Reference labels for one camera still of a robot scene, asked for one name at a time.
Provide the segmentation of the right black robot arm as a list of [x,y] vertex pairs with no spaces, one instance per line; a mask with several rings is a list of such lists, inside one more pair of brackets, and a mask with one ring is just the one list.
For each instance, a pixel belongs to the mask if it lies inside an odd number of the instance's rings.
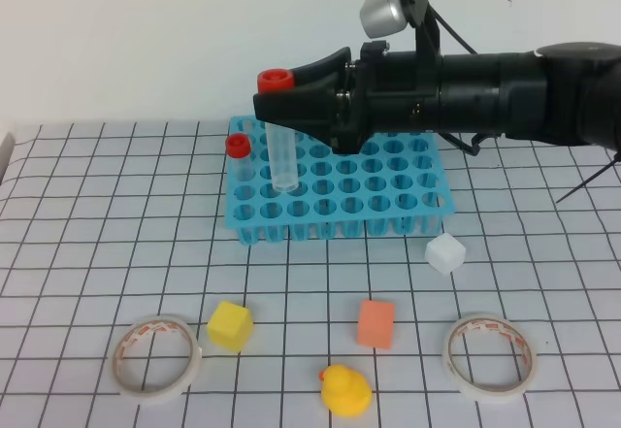
[[254,96],[256,117],[337,154],[376,133],[467,133],[562,147],[620,148],[620,49],[560,44],[498,54],[389,52],[365,44],[293,70],[292,88]]

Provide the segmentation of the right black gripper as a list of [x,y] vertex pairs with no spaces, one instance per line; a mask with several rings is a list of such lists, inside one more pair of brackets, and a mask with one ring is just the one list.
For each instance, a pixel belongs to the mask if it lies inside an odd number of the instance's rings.
[[[349,47],[291,70],[293,76],[259,76],[253,96],[258,120],[331,144],[336,90],[347,79]],[[365,43],[343,108],[332,126],[332,150],[355,154],[375,133],[426,131],[440,120],[442,59],[433,48],[391,52],[385,42]]]

